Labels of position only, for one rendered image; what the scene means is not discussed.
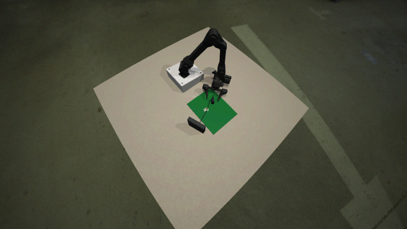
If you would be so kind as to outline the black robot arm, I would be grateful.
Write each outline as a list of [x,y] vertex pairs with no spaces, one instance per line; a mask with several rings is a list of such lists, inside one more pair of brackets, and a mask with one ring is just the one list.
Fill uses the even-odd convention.
[[213,79],[219,79],[220,81],[216,82],[213,80],[212,85],[214,87],[220,88],[223,87],[223,83],[229,84],[231,80],[231,76],[226,75],[226,66],[225,66],[225,59],[226,59],[226,49],[227,43],[223,40],[221,35],[218,33],[216,28],[210,28],[208,33],[206,34],[204,40],[197,46],[197,48],[189,55],[183,58],[179,65],[179,75],[183,78],[186,78],[189,73],[189,69],[193,67],[194,60],[203,53],[205,49],[208,47],[215,46],[216,48],[220,49],[220,59],[218,63],[218,71],[213,71],[214,74]]

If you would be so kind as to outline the green circuit board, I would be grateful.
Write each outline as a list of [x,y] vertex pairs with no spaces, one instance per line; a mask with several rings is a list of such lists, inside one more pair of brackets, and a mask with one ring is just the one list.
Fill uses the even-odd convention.
[[[211,104],[212,97],[214,97],[214,104]],[[219,95],[214,90],[208,89],[207,98],[204,91],[187,103],[213,135],[237,115],[235,110],[222,98],[218,101],[218,97]]]

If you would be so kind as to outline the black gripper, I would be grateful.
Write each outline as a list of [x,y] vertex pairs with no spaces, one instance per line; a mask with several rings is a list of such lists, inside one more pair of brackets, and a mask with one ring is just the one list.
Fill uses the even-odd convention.
[[[213,79],[216,82],[220,81],[219,79]],[[220,81],[221,82],[221,81]],[[219,97],[218,97],[218,101],[221,98],[222,95],[226,94],[228,92],[227,89],[223,88],[223,89],[219,89],[218,87],[214,87],[214,86],[209,86],[208,84],[203,84],[202,87],[205,92],[206,92],[206,98],[208,97],[208,89],[212,89],[212,90],[216,90],[216,91],[220,91]]]

